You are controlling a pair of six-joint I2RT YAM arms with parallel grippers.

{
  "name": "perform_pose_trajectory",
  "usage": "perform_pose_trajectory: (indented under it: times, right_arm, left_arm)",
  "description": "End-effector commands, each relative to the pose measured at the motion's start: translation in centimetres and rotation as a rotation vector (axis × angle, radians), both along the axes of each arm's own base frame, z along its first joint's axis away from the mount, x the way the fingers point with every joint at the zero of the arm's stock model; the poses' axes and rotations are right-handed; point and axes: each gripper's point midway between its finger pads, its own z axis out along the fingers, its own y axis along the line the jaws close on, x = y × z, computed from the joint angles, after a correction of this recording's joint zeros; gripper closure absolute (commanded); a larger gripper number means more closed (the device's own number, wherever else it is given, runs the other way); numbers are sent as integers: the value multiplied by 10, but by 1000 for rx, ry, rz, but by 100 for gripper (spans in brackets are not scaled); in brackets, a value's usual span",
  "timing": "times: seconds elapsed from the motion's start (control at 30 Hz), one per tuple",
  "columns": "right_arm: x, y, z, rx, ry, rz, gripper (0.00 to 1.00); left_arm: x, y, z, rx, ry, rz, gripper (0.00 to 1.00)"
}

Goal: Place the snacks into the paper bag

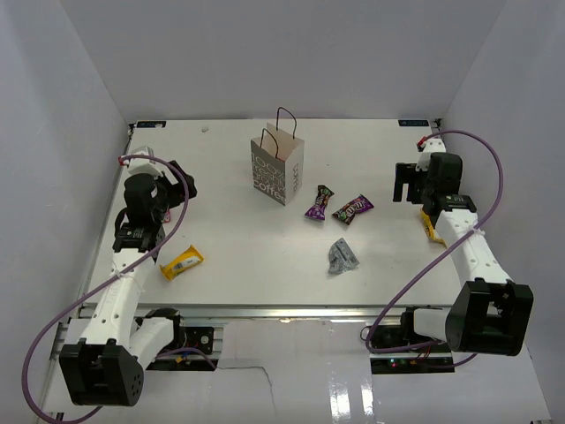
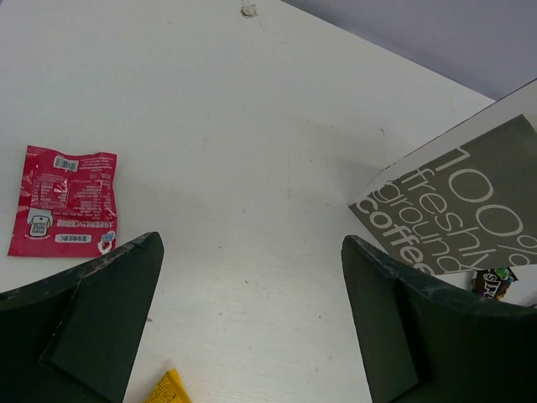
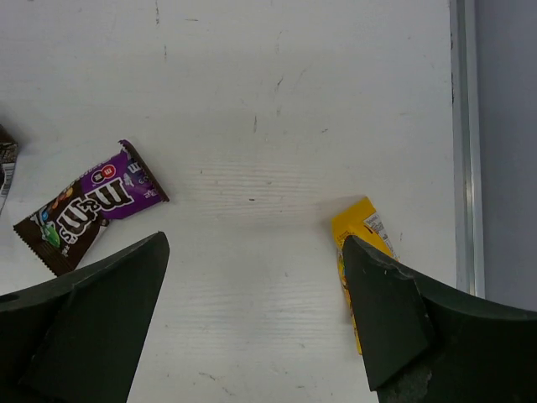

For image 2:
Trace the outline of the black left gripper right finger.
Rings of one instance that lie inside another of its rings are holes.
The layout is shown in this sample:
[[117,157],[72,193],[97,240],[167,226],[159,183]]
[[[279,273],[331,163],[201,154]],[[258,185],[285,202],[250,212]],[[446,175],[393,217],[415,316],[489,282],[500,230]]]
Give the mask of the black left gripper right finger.
[[535,401],[535,309],[457,288],[356,235],[341,261],[373,401]]

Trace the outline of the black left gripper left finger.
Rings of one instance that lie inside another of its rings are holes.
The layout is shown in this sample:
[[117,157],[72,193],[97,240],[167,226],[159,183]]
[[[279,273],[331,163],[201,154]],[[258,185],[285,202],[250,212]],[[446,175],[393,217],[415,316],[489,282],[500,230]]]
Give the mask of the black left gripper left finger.
[[163,263],[159,233],[1,294],[3,402],[121,402]]

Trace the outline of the purple candy packet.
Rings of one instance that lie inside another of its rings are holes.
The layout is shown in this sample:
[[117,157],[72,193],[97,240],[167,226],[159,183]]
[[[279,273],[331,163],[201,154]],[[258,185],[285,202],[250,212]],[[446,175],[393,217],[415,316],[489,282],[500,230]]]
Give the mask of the purple candy packet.
[[502,301],[510,286],[519,279],[509,267],[476,270],[469,282],[469,291],[484,298]]

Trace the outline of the yellow snack packet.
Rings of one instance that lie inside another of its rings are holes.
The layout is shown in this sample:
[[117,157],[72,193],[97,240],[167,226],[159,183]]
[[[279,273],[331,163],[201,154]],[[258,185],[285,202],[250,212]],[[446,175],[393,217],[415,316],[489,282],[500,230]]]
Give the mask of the yellow snack packet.
[[170,369],[160,378],[144,403],[191,403],[176,369]]

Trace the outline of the red snack packet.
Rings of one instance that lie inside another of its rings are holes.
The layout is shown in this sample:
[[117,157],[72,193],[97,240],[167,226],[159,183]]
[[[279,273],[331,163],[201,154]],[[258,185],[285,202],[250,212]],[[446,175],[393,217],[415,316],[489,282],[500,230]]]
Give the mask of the red snack packet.
[[95,258],[117,247],[117,156],[29,145],[8,249],[12,257]]

